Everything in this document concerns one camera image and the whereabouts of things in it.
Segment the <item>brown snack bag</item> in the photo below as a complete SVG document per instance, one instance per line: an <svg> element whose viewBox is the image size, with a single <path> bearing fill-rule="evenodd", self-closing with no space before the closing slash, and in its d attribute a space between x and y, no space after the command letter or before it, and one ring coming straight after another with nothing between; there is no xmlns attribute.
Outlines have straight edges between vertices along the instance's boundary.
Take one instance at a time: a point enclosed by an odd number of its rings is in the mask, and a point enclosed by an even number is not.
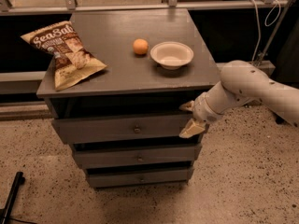
<svg viewBox="0 0 299 224"><path fill-rule="evenodd" d="M107 67L83 48L71 21L55 23L21 38L33 47L54 55L56 91L69 88Z"/></svg>

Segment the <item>bowl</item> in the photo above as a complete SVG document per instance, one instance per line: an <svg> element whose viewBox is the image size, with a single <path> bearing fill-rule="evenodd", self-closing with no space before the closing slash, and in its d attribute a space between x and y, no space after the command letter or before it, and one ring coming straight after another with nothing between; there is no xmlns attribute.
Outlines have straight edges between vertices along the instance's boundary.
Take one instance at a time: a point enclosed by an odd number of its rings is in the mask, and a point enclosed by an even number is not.
<svg viewBox="0 0 299 224"><path fill-rule="evenodd" d="M189 63L193 58L193 51L179 42L163 42L150 50L151 58L167 70L177 70Z"/></svg>

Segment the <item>gray countertop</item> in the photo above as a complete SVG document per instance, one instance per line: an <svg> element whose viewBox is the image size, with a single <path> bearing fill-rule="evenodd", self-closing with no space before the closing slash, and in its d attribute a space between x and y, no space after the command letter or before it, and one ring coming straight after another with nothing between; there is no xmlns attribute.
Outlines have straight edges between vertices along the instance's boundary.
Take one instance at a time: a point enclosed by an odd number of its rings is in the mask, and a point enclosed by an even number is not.
<svg viewBox="0 0 299 224"><path fill-rule="evenodd" d="M63 91L54 89L53 66L37 91L41 98L209 89L219 81L219 70L187 9L154 9L76 13L71 21L87 51L107 65ZM149 52L136 56L133 42L144 38ZM165 41L192 48L191 63L170 71L150 57L150 49Z"/></svg>

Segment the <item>orange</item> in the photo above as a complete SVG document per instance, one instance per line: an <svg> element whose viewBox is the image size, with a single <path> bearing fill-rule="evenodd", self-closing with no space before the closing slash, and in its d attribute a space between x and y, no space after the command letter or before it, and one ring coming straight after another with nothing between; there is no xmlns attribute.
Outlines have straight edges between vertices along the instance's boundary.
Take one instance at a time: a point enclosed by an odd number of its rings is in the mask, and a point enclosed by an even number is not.
<svg viewBox="0 0 299 224"><path fill-rule="evenodd" d="M144 55L148 52L149 43L144 39L136 39L133 43L134 53L137 55Z"/></svg>

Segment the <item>white robotic arm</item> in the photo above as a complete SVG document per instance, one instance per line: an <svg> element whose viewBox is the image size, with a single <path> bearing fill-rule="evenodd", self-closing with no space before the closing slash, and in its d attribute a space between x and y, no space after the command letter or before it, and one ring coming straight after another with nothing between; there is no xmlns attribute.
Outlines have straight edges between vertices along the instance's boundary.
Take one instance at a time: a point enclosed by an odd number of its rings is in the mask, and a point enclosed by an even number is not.
<svg viewBox="0 0 299 224"><path fill-rule="evenodd" d="M191 120L180 134L188 138L204 130L224 115L228 108L242 106L258 100L291 125L299 125L299 90L270 79L267 74L250 63L229 62L221 69L221 81L195 101L180 107L193 112Z"/></svg>

